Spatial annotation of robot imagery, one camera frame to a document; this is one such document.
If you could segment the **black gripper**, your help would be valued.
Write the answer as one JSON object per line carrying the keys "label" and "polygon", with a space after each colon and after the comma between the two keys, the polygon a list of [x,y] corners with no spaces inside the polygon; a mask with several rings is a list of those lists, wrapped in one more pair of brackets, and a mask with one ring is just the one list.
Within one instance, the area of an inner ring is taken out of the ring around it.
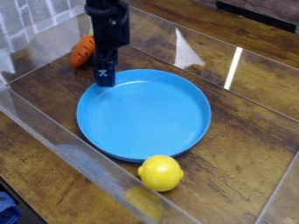
{"label": "black gripper", "polygon": [[109,88],[116,84],[116,49],[129,44],[128,3],[125,0],[85,0],[84,9],[96,42],[93,77],[100,87]]}

